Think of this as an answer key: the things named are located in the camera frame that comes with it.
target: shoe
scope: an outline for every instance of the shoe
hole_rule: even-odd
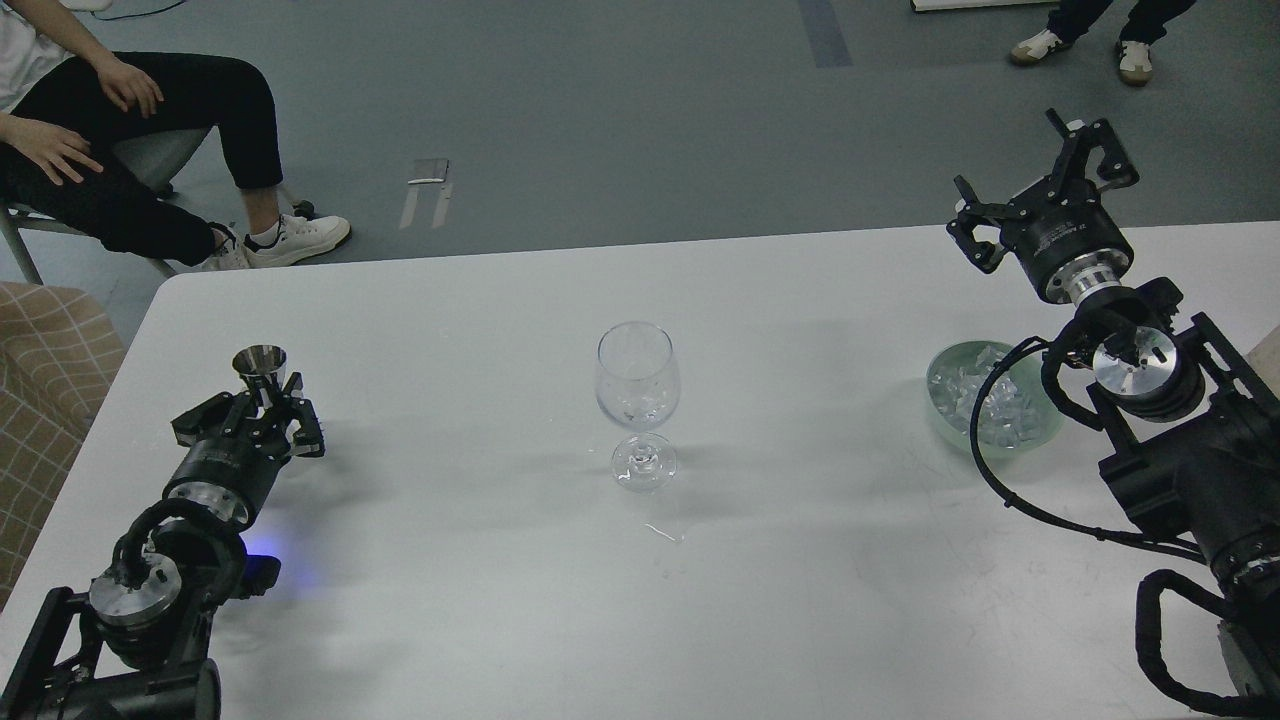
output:
[[[244,256],[255,268],[284,268],[305,258],[329,252],[348,237],[351,223],[335,215],[314,220],[280,215],[271,242],[244,237]]]
[[[209,227],[214,228],[215,232],[221,233],[221,236],[227,240],[223,242],[221,247],[214,250],[214,254],[200,265],[201,270],[252,269],[248,264],[248,258],[244,256],[244,246],[236,241],[236,233],[233,233],[227,225],[220,225],[218,223],[209,223]]]
[[[1019,42],[1009,51],[1009,60],[1019,67],[1034,65],[1053,53],[1071,49],[1070,42],[1062,42],[1052,31],[1042,29],[1034,37]]]
[[[1116,58],[1120,60],[1120,79],[1125,85],[1142,87],[1151,82],[1155,74],[1151,67],[1151,45],[1137,40],[1116,42]]]

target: white shirt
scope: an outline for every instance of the white shirt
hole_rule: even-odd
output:
[[[0,110],[9,113],[72,54],[0,3]]]

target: dark pants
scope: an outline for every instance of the dark pants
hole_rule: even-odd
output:
[[[1196,0],[1138,0],[1120,40],[1152,45],[1165,37],[1165,23],[1185,13]],[[1075,42],[1111,6],[1111,0],[1061,0],[1048,14],[1048,29],[1062,42]]]
[[[214,249],[205,220],[156,197],[110,152],[122,140],[169,129],[216,126],[227,168],[242,190],[283,179],[275,102],[262,74],[248,63],[207,55],[118,53],[156,81],[164,102],[151,118],[122,113],[102,92],[93,69],[72,58],[54,68],[13,114],[82,135],[106,169],[78,168],[84,182],[54,184],[35,163],[0,143],[0,195],[55,218],[116,252],[200,264]]]

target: white table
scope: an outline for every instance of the white table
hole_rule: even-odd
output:
[[[1129,231],[1126,281],[1169,274],[1179,327],[1206,311],[1248,350],[1277,319],[1277,227]],[[1207,570],[1005,510],[924,421],[940,348],[1069,316],[932,227],[182,275],[0,616],[0,674],[45,592],[86,589],[159,498],[184,454],[169,420],[265,342],[329,455],[285,468],[246,534],[284,571],[215,619],[223,717],[1185,715],[1135,665],[1134,589]],[[594,348],[636,318],[684,375],[672,502],[607,471],[625,433],[595,406]],[[1002,471],[1128,528],[1108,454],[1068,427]],[[1166,606],[1175,676],[1230,693],[1212,619]]]
[[[911,0],[911,8],[916,13],[928,10],[963,10],[969,8],[993,8],[996,5],[1030,5],[1032,3],[1048,3],[1051,0]]]

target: glass bowl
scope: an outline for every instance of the glass bowl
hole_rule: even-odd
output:
[[[969,416],[978,389],[995,361],[1010,350],[1004,342],[974,340],[947,347],[929,363],[924,375],[929,424],[965,454],[970,451]],[[1062,428],[1062,414],[1044,393],[1039,373],[1039,357],[1030,355],[992,388],[978,421],[983,457],[1015,457],[1044,445]]]

